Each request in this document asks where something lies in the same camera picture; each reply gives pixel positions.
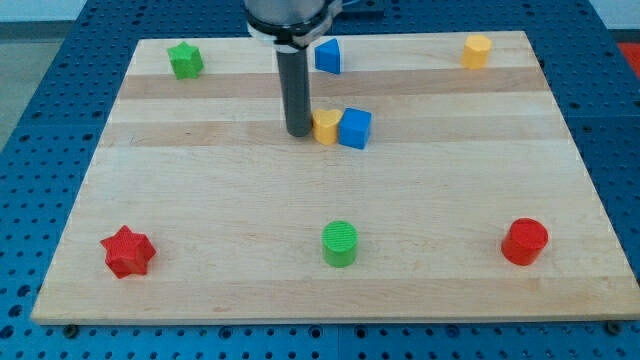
yellow hexagon block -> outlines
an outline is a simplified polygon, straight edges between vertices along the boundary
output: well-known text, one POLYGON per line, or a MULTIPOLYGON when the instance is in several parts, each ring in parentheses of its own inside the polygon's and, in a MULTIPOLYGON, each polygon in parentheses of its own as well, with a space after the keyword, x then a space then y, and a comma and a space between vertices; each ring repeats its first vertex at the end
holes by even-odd
POLYGON ((338 124, 342 119, 340 110, 318 109, 313 112, 313 137, 323 145, 338 141, 338 124))
POLYGON ((470 35, 464 43, 462 66, 467 69, 482 69, 487 65, 491 50, 491 39, 484 35, 470 35))

green star block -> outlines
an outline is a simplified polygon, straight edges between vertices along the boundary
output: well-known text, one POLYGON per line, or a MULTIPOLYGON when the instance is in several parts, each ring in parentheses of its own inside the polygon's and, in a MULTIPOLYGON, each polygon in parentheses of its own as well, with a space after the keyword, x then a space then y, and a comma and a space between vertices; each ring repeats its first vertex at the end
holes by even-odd
POLYGON ((322 231, 324 261, 335 267, 351 265, 356 259, 358 233, 346 221, 334 221, 322 231))
POLYGON ((185 41, 180 45, 168 48, 169 60, 176 79, 198 78, 198 72, 202 70, 202 57, 197 46, 190 46, 185 41))

blue cube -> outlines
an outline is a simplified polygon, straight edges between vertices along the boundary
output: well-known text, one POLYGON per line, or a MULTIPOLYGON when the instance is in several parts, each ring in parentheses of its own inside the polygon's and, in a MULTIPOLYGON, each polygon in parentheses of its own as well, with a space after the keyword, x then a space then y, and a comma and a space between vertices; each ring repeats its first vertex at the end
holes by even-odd
POLYGON ((340 74, 340 47, 338 40, 331 39, 316 47, 316 69, 340 74))
POLYGON ((338 126, 338 142, 362 150, 369 140, 370 128, 370 112, 347 108, 338 126))

perforated metal table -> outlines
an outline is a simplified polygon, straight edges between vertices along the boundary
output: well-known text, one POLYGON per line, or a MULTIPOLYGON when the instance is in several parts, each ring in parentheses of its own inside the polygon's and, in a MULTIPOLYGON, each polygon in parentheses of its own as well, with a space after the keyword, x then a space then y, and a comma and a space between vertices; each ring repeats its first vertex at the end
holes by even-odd
MULTIPOLYGON (((387 0, 334 34, 525 30, 636 276, 640 83, 586 0, 387 0)), ((640 358, 640 322, 62 327, 29 320, 141 38, 247 36, 240 1, 89 0, 0 159, 0 358, 640 358)))

red cylinder block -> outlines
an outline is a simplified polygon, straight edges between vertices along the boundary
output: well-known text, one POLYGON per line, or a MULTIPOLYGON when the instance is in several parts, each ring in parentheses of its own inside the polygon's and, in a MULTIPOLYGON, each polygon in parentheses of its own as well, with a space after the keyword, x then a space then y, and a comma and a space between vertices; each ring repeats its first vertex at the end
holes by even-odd
POLYGON ((511 224, 502 241, 502 254, 516 265, 532 264, 547 245, 547 229, 539 222, 521 218, 511 224))

